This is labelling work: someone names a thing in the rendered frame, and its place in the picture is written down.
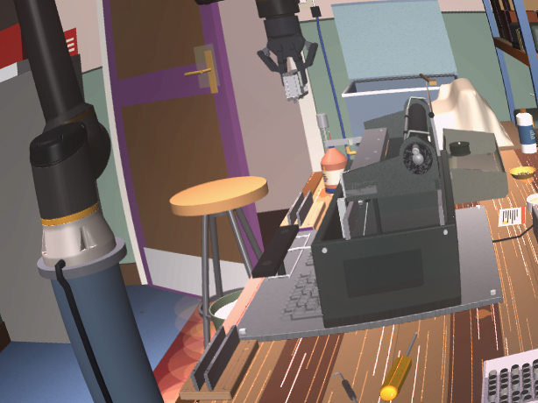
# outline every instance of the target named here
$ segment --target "wooden stool seat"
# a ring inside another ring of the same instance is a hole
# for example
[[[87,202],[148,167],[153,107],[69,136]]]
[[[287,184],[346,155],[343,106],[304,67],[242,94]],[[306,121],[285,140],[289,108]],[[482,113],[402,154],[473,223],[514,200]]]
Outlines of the wooden stool seat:
[[[240,209],[269,193],[267,180],[257,176],[226,178],[202,183],[170,199],[177,216],[208,216]]]

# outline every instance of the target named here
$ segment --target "green wall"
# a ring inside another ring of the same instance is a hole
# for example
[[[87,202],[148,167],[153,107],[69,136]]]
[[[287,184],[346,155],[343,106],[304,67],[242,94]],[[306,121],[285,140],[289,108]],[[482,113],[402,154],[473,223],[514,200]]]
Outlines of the green wall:
[[[110,133],[109,115],[104,94],[103,69],[96,68],[82,75],[86,102],[94,105],[99,122]],[[103,214],[116,237],[121,237],[127,245],[127,256],[120,263],[134,263],[131,239],[125,221],[124,205],[119,193],[114,154],[110,154],[109,164],[97,180]]]
[[[467,78],[472,82],[478,93],[490,104],[499,121],[510,120],[497,53],[485,12],[444,12],[442,18],[449,34],[458,77]],[[320,21],[320,26],[335,83],[343,127],[346,137],[351,137],[348,110],[342,98],[342,93],[349,85],[349,80],[336,31],[336,23],[334,18],[326,19]],[[301,29],[306,40],[320,43],[315,21],[301,23]],[[528,67],[507,54],[505,60],[512,85],[515,108],[535,108],[535,99],[530,95],[534,91]],[[314,65],[308,69],[308,76],[312,85],[317,113],[327,113],[331,137],[342,138],[321,45],[318,48]]]

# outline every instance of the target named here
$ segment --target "stool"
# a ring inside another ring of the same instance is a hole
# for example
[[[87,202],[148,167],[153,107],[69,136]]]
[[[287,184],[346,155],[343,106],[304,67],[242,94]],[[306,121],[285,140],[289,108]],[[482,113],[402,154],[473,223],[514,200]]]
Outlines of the stool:
[[[213,269],[215,271],[216,296],[223,296],[223,282],[218,254],[218,239],[216,235],[216,217],[228,215],[231,228],[236,238],[237,246],[243,259],[244,268],[250,278],[252,273],[251,260],[246,251],[237,217],[243,226],[249,243],[257,258],[261,256],[261,249],[252,233],[243,207],[257,202],[269,193],[267,180],[256,176],[227,178],[203,183],[198,186],[179,192],[170,199],[172,212],[177,216],[202,216],[202,307],[203,307],[203,343],[204,348],[210,341],[209,315],[209,237],[208,224],[211,232],[211,251],[213,253]]]

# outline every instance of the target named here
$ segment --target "brown door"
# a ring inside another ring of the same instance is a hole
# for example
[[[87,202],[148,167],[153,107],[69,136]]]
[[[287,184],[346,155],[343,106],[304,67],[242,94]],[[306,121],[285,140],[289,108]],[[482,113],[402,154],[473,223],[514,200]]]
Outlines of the brown door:
[[[201,218],[178,217],[181,190],[248,175],[218,4],[103,0],[112,100],[138,248],[200,257]],[[211,50],[218,92],[198,75]],[[252,204],[244,210],[261,245]],[[241,262],[226,216],[217,218],[221,260]],[[252,263],[255,264],[252,250]]]

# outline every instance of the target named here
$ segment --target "red carpet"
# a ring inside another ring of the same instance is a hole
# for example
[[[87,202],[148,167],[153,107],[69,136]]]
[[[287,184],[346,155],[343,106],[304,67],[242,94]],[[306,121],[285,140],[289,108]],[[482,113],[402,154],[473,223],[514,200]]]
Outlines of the red carpet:
[[[215,328],[211,323],[211,337]],[[153,371],[165,403],[175,403],[183,382],[188,378],[203,353],[203,323],[198,308],[178,334]]]

